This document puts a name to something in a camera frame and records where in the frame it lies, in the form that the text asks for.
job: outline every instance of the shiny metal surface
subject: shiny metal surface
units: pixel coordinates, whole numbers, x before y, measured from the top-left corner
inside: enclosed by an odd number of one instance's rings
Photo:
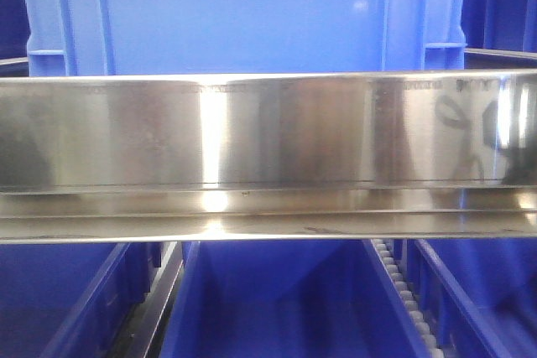
[[[465,66],[467,69],[534,69],[537,67],[537,54],[468,48],[465,51]]]
[[[0,59],[0,77],[27,77],[28,58]]]
[[[4,242],[535,233],[537,70],[3,79],[0,108]]]
[[[165,328],[180,285],[183,266],[183,251],[180,242],[171,242],[162,257],[162,267],[157,272],[151,292],[144,302],[144,314],[135,329],[124,335],[130,339],[128,348],[115,356],[126,358],[150,358],[158,356]]]

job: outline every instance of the metal bar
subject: metal bar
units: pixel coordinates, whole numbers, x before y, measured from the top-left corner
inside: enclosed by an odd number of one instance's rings
[[[0,60],[0,77],[28,76],[28,58]]]
[[[0,108],[1,242],[535,235],[537,70],[2,79]]]
[[[134,315],[129,326],[125,329],[124,339],[129,341],[122,351],[117,351],[115,356],[129,358],[145,358],[150,356],[150,351],[157,344],[159,334],[164,331],[166,316],[169,313],[175,299],[174,290],[180,281],[182,272],[182,249],[180,242],[173,242],[163,257],[163,266],[157,273],[154,281],[154,289],[148,295],[145,303],[140,306],[143,310],[141,318]]]
[[[514,50],[466,49],[468,69],[534,69],[537,54]]]

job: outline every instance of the plastic container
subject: plastic container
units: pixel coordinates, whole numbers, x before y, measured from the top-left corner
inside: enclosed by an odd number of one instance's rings
[[[430,358],[370,241],[195,242],[161,357]]]
[[[537,0],[464,0],[462,25],[473,48],[537,51]]]
[[[0,0],[0,60],[26,55],[30,35],[24,0]]]
[[[103,357],[143,299],[139,256],[128,244],[2,246],[0,356]]]
[[[462,0],[26,0],[31,75],[461,68]]]
[[[537,356],[537,240],[405,241],[407,279],[461,358]]]

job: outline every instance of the stainless steel rail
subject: stainless steel rail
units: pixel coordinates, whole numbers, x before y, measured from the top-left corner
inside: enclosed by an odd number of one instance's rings
[[[0,80],[0,241],[537,235],[537,70]]]

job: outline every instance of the blue plastic crate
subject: blue plastic crate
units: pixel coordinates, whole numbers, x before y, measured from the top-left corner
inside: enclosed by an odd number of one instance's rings
[[[370,241],[192,244],[161,357],[430,358]]]
[[[404,241],[407,279],[460,358],[537,356],[537,240]]]
[[[462,25],[473,48],[537,52],[537,0],[464,0]]]
[[[30,35],[24,0],[0,0],[0,59],[26,55]]]
[[[2,246],[0,357],[103,357],[143,298],[138,259],[126,244]]]
[[[462,0],[26,0],[31,75],[461,68]]]

